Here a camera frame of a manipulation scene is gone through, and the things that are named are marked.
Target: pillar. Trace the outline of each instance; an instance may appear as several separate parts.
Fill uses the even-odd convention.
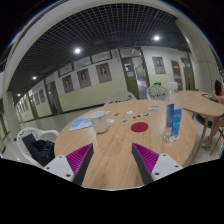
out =
[[[192,22],[179,18],[176,20],[176,25],[191,50],[197,71],[199,91],[211,93],[215,87],[215,80],[221,81],[221,76],[209,41]]]
[[[16,111],[13,105],[12,92],[5,92],[3,94],[3,105],[5,117],[9,126],[9,130],[12,134],[14,141],[16,141],[17,134],[20,132],[21,127],[16,115]]]

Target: white paper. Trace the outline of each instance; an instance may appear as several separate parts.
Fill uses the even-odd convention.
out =
[[[133,111],[130,110],[130,111],[126,112],[126,114],[133,114]]]

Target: white chair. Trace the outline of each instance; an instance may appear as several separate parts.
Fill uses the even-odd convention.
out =
[[[104,106],[109,105],[111,103],[119,103],[119,102],[124,102],[129,100],[137,100],[137,99],[130,92],[126,92],[126,91],[117,92],[107,98],[107,101],[104,104]]]
[[[147,88],[147,98],[149,100],[162,100],[165,101],[166,97],[168,96],[169,91],[164,88],[163,86],[149,86]]]
[[[43,168],[43,166],[41,164],[39,164],[36,160],[34,160],[32,158],[30,152],[27,150],[26,146],[23,143],[22,138],[29,134],[33,134],[34,138],[38,141],[40,139],[46,140],[45,138],[46,138],[46,135],[48,135],[48,134],[50,134],[50,135],[53,134],[57,138],[59,133],[55,130],[42,131],[37,128],[29,127],[29,128],[22,129],[17,135],[17,145],[18,145],[21,153],[23,154],[23,156],[34,166]]]

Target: blue notebook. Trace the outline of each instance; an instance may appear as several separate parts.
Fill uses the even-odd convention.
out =
[[[92,127],[90,118],[84,117],[84,118],[74,120],[74,122],[72,123],[69,131],[75,131],[75,130],[88,128],[88,127]]]

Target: black bag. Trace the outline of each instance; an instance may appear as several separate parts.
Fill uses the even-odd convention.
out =
[[[27,135],[22,140],[32,155],[32,158],[42,166],[46,166],[55,158],[53,142],[48,140],[36,141],[32,134]]]

